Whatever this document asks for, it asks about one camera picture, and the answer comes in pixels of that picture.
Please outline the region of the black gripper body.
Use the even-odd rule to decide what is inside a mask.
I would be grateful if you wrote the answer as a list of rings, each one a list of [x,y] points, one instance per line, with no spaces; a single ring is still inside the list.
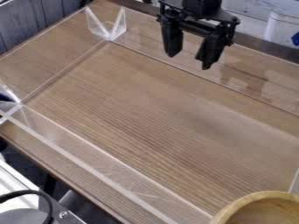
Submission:
[[[167,14],[180,23],[180,29],[199,35],[209,32],[216,27],[227,30],[227,46],[233,43],[236,26],[240,20],[221,8],[221,0],[159,0],[160,14]]]

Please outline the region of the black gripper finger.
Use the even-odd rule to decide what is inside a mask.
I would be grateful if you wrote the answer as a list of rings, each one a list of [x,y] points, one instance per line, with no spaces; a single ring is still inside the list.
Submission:
[[[179,21],[167,14],[161,15],[163,48],[165,54],[173,57],[183,49],[183,30]]]
[[[223,27],[216,27],[212,31],[200,32],[199,36],[203,37],[203,41],[195,59],[201,62],[201,69],[208,70],[219,61],[227,45],[227,30]]]

